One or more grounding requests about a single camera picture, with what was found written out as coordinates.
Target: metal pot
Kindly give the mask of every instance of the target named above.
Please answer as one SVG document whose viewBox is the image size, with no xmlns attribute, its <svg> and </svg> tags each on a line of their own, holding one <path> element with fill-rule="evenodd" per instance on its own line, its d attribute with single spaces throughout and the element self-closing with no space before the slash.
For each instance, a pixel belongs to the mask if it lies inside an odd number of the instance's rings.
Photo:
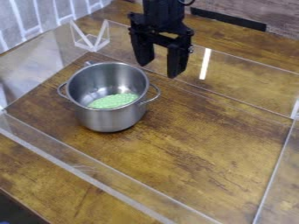
<svg viewBox="0 0 299 224">
<path fill-rule="evenodd" d="M 57 92 L 76 106 L 80 123 L 91 130 L 115 132 L 133 126 L 145 113 L 145 104 L 160 96 L 160 90 L 149 84 L 144 71 L 120 62 L 103 62 L 81 68 L 64 82 Z M 156 90 L 156 96 L 147 100 L 148 87 Z M 135 101 L 117 108 L 96 109 L 88 105 L 107 95 L 133 93 Z"/>
</svg>

